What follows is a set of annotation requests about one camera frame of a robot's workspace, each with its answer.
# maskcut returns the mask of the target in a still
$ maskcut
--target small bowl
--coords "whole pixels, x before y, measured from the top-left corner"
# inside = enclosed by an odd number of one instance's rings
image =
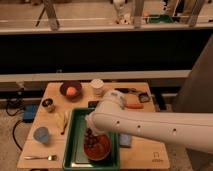
[[[68,94],[67,92],[69,91],[69,89],[70,89],[71,91],[76,90],[76,92],[74,92],[74,93],[72,93],[72,94]],[[65,81],[65,82],[61,85],[61,87],[60,87],[60,93],[61,93],[63,96],[69,98],[69,99],[74,98],[74,97],[80,95],[80,94],[81,94],[81,90],[82,90],[82,85],[81,85],[81,83],[80,83],[79,81],[77,81],[77,80]]]
[[[93,147],[84,144],[84,153],[92,161],[104,160],[111,152],[111,141],[107,135],[99,135],[98,141]]]

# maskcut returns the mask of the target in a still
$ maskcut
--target bowl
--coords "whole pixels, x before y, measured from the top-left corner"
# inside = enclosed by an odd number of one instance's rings
[[[65,81],[60,87],[60,93],[67,98],[74,98],[81,94],[82,85],[77,80]]]
[[[92,146],[84,143],[84,153],[93,161],[101,161],[108,157],[111,152],[111,141],[107,135],[99,135]]]
[[[48,144],[50,139],[50,134],[47,127],[39,127],[33,133],[33,137],[35,140],[42,144]]]

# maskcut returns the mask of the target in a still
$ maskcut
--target wooden table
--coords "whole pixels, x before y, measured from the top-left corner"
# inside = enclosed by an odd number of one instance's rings
[[[100,97],[95,97],[92,93],[92,89],[89,83],[82,83],[82,98],[76,101],[70,101],[62,96],[59,92],[59,88],[62,83],[50,83],[48,84],[44,93],[43,99],[52,98],[56,109],[54,112],[68,112],[71,114],[72,109],[77,107],[87,107],[88,101],[99,100]],[[104,91],[115,87],[129,87],[136,88],[138,90],[147,91],[151,95],[149,86],[147,83],[105,83]],[[128,103],[138,103],[138,98],[132,94],[126,94]],[[144,108],[140,109],[141,112],[154,112],[154,104],[150,102],[144,103]],[[23,151],[18,161],[18,169],[26,168],[47,168],[53,170],[62,170],[62,163],[64,157],[64,150],[67,140],[68,127],[65,134],[60,135],[59,130],[55,124],[53,118],[54,113],[47,113],[41,106],[37,111],[35,120],[32,124],[31,130],[25,142]],[[33,138],[34,131],[41,126],[45,126],[49,129],[51,139],[48,145],[43,145]],[[57,161],[47,160],[25,160],[24,156],[29,155],[50,155],[57,154]],[[164,143],[147,140],[144,138],[133,137],[131,148],[120,148],[120,162],[121,169],[168,169],[169,160]]]

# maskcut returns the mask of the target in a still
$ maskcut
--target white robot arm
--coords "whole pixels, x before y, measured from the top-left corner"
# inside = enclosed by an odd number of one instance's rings
[[[213,154],[213,114],[145,113],[124,110],[125,97],[108,91],[86,117],[93,134],[127,133]]]

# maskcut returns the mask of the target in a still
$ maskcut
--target tray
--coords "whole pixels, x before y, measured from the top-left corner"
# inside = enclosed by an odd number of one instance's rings
[[[85,116],[93,110],[92,108],[76,108],[72,112],[63,160],[63,169],[65,171],[115,171],[120,168],[119,140],[116,133],[108,134],[112,142],[112,150],[105,160],[91,161],[84,154]]]

